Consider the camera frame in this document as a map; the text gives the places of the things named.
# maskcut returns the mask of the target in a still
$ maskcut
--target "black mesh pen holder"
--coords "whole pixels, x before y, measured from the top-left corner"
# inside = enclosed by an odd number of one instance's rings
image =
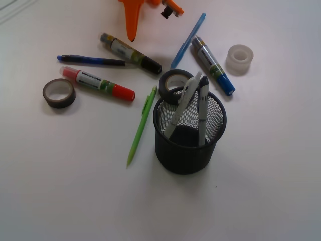
[[[171,90],[182,93],[183,88]],[[196,91],[193,100],[183,112],[170,139],[164,131],[174,115],[177,105],[168,104],[162,98],[157,102],[153,122],[156,129],[155,151],[160,163],[177,174],[192,174],[209,163],[216,142],[224,133],[226,113],[219,99],[209,92],[205,145],[199,146],[198,112]]]

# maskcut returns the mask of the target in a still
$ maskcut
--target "blue marker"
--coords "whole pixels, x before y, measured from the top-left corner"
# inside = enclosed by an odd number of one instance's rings
[[[222,88],[224,93],[227,96],[231,96],[234,93],[235,88],[204,41],[200,37],[195,36],[192,39],[192,45],[196,49],[198,57],[210,71],[211,75]]]
[[[79,55],[59,55],[58,60],[63,62],[74,62],[83,64],[99,64],[99,65],[113,65],[113,66],[125,66],[125,61],[117,59],[100,59],[89,58]]]
[[[186,41],[183,43],[183,45],[181,46],[179,52],[177,53],[175,59],[172,61],[171,64],[171,69],[175,69],[177,67],[177,65],[179,64],[180,60],[182,59],[185,51],[187,50],[187,48],[189,47],[190,43],[191,43],[191,39],[192,37],[197,33],[197,30],[200,28],[202,22],[205,19],[206,14],[202,13],[202,15],[200,16],[200,19],[197,21],[197,23],[195,24],[193,30],[191,31],[190,35],[187,37]]]

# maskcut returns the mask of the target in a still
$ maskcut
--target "orange tape dispenser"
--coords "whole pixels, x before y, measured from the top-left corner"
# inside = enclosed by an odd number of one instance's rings
[[[125,5],[125,14],[126,14],[126,28],[127,36],[132,42],[136,38],[137,28],[138,28],[138,19],[141,6],[144,4],[145,0],[119,0]],[[162,15],[167,19],[172,13],[176,17],[181,16],[184,11],[182,8],[177,6],[172,0],[147,0],[147,2],[159,5],[162,3],[165,5],[165,9],[162,12]]]

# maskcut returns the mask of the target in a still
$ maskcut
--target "orange object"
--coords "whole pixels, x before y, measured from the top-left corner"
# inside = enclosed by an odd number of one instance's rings
[[[145,0],[118,0],[124,3],[125,6],[125,14],[126,14],[126,28],[127,28],[127,36],[129,40],[132,42],[136,38],[137,28],[138,28],[138,19],[139,19],[139,12],[141,6],[144,4]],[[159,5],[162,0],[147,0],[147,2]],[[183,14],[182,8],[177,6],[172,0],[163,0],[163,4],[168,5],[170,8],[173,9],[176,16],[181,16]]]
[[[119,0],[125,5],[127,36],[132,42],[136,38],[138,18],[141,6],[145,0]],[[148,0],[148,2],[159,5],[162,0]]]

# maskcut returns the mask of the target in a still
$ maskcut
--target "white pen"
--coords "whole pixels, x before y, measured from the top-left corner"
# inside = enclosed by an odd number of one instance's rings
[[[200,81],[198,94],[198,111],[199,111],[199,145],[205,144],[206,136],[206,119],[209,97],[209,80],[206,76]]]
[[[167,125],[165,131],[164,131],[164,135],[167,138],[170,138],[171,135],[173,134],[177,123],[179,122],[185,108],[187,107],[187,105],[190,102],[190,99],[192,98],[194,92],[197,89],[197,86],[200,83],[200,78],[202,76],[201,72],[198,72],[197,75],[193,78],[190,78],[186,85],[184,86],[183,92],[182,92],[182,96],[180,98],[180,100],[178,101],[179,106],[177,107],[170,123]]]

